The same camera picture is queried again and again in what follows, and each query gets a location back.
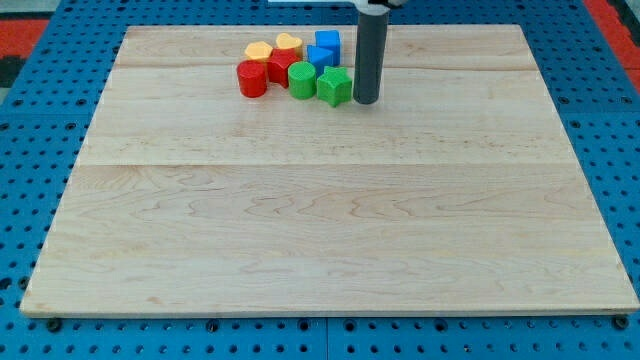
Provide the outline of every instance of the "blue perforated surface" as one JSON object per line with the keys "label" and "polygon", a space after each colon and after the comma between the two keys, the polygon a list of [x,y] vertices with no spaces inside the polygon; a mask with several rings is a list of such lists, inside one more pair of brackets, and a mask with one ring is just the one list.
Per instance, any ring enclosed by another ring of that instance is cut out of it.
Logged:
{"label": "blue perforated surface", "polygon": [[[522,25],[638,291],[640,99],[582,3],[413,0],[391,19]],[[0,108],[0,358],[640,358],[638,315],[626,329],[565,317],[64,320],[51,332],[18,312],[127,25],[355,20],[347,7],[263,0],[63,1]]]}

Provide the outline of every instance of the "toy block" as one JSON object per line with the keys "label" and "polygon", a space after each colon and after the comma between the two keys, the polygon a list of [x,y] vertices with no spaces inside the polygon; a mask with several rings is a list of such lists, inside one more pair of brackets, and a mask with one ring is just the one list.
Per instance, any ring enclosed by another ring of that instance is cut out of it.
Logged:
{"label": "toy block", "polygon": [[316,94],[316,68],[313,64],[300,61],[289,66],[289,93],[300,100]]}
{"label": "toy block", "polygon": [[340,32],[338,30],[319,30],[316,31],[316,46],[333,52],[333,61],[331,66],[340,65]]}
{"label": "toy block", "polygon": [[313,45],[307,45],[307,60],[316,68],[316,75],[322,76],[325,66],[333,64],[333,52]]}
{"label": "toy block", "polygon": [[318,78],[318,99],[336,107],[351,100],[351,87],[352,81],[347,75],[347,68],[327,66],[324,74]]}
{"label": "toy block", "polygon": [[245,60],[236,68],[242,95],[256,98],[267,91],[267,72],[264,64],[256,60]]}
{"label": "toy block", "polygon": [[287,33],[281,33],[276,37],[276,46],[278,49],[294,49],[300,59],[302,59],[302,45],[302,39]]}
{"label": "toy block", "polygon": [[247,48],[244,50],[244,55],[247,57],[247,60],[256,60],[266,63],[267,60],[269,60],[272,51],[273,47],[271,47],[271,45],[264,41],[258,41],[247,45]]}
{"label": "toy block", "polygon": [[289,66],[300,60],[302,59],[296,55],[295,49],[273,49],[271,57],[267,60],[269,81],[278,83],[285,89],[288,88]]}

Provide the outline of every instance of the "wood grain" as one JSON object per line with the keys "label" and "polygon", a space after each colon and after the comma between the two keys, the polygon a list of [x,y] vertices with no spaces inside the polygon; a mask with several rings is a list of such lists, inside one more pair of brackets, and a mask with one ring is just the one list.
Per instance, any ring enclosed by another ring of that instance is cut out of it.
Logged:
{"label": "wood grain", "polygon": [[372,106],[241,97],[248,42],[316,29],[130,28],[22,311],[638,309],[518,27],[392,27]]}

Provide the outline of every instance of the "green cylinder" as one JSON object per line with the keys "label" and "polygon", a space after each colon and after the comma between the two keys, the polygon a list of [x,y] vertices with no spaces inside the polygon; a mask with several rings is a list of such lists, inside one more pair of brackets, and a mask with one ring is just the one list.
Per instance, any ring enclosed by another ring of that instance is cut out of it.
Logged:
{"label": "green cylinder", "polygon": [[316,68],[307,61],[289,66],[289,93],[304,100],[316,94]]}

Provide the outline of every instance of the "yellow heart block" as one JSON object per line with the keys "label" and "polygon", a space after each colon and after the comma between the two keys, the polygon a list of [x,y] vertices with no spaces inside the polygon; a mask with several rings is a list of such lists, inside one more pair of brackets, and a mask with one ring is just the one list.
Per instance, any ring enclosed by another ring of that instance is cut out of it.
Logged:
{"label": "yellow heart block", "polygon": [[247,57],[247,60],[256,60],[266,63],[267,60],[269,60],[272,51],[273,47],[271,47],[271,45],[264,41],[258,41],[247,45],[247,48],[244,50],[244,55]]}
{"label": "yellow heart block", "polygon": [[302,45],[302,39],[291,36],[288,33],[281,33],[276,37],[276,46],[278,49],[295,49],[296,55],[300,59],[302,59]]}

